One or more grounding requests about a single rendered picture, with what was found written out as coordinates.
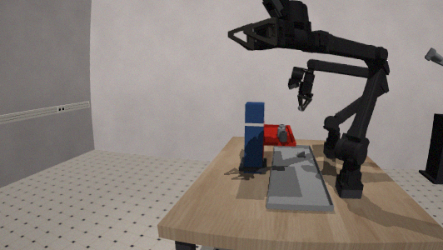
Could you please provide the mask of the red rimmed tray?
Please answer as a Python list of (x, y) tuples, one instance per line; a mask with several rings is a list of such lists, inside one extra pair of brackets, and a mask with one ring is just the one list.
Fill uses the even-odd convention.
[[(262, 158), (264, 156), (264, 146), (288, 146), (288, 147), (295, 147), (296, 146), (296, 140), (293, 136), (290, 125), (286, 125), (286, 131), (287, 131), (287, 141), (286, 142), (279, 141), (279, 138), (277, 137), (277, 128), (278, 127), (279, 127), (279, 125), (265, 124), (265, 121), (264, 121)], [(289, 135), (289, 133), (291, 136)]]

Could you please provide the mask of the dark blue square post with white band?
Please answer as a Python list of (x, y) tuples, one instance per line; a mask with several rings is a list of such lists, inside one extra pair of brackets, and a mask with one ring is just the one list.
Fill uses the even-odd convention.
[(264, 105), (247, 102), (245, 104), (245, 143), (244, 157), (239, 171), (244, 173), (266, 173), (266, 158), (263, 154)]

